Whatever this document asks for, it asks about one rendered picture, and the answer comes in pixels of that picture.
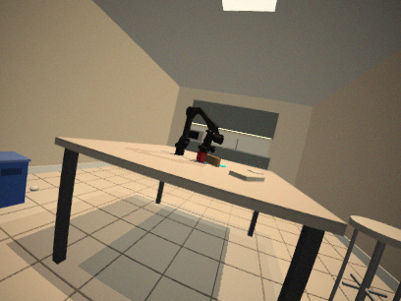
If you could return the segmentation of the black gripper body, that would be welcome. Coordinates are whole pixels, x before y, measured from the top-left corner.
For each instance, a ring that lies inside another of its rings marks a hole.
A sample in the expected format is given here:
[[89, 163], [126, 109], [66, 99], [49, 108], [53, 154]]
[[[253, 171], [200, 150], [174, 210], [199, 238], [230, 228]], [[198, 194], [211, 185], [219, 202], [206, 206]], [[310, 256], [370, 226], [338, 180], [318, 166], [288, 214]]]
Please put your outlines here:
[[209, 149], [207, 148], [207, 145], [211, 142], [212, 142], [211, 140], [204, 138], [202, 145], [199, 145], [198, 149], [201, 149], [202, 151], [209, 151]]

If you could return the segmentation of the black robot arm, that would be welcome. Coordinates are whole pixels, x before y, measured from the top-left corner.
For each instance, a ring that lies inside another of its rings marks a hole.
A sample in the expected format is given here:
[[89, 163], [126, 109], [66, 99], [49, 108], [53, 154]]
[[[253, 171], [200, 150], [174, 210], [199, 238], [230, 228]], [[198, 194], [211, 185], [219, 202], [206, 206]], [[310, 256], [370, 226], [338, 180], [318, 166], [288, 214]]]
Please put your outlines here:
[[[185, 152], [184, 149], [190, 143], [189, 133], [190, 133], [192, 121], [193, 121], [194, 117], [196, 116], [196, 114], [200, 114], [200, 116], [206, 122], [208, 129], [210, 130], [210, 131], [205, 130], [207, 132], [205, 138], [208, 140], [211, 140], [211, 141], [213, 140], [215, 143], [218, 143], [220, 145], [223, 143], [224, 136], [219, 134], [219, 131], [218, 131], [219, 126], [209, 118], [209, 116], [205, 113], [205, 111], [201, 107], [189, 106], [189, 107], [187, 107], [187, 110], [186, 110], [187, 119], [186, 119], [184, 131], [183, 131], [183, 135], [180, 137], [179, 141], [175, 144], [176, 150], [175, 150], [174, 154], [184, 155], [184, 152]], [[210, 143], [207, 145], [207, 148], [211, 152], [216, 151], [215, 147], [213, 147]]]

